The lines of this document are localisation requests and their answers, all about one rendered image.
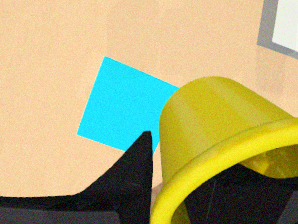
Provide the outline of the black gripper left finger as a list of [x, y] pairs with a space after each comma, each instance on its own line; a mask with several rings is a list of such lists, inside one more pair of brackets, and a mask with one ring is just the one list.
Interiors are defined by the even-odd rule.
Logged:
[[0, 224], [149, 224], [152, 131], [138, 136], [92, 185], [64, 196], [0, 196]]

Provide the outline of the yellow cup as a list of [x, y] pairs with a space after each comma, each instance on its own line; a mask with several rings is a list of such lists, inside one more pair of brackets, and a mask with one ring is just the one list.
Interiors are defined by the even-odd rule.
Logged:
[[192, 224], [185, 198], [231, 165], [298, 176], [298, 117], [238, 81], [201, 77], [178, 88], [158, 123], [162, 186], [150, 224]]

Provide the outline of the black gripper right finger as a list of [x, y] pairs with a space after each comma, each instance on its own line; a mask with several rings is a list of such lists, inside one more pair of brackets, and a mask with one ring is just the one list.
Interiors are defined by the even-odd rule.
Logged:
[[237, 163], [184, 201], [192, 224], [297, 224], [298, 176], [271, 179]]

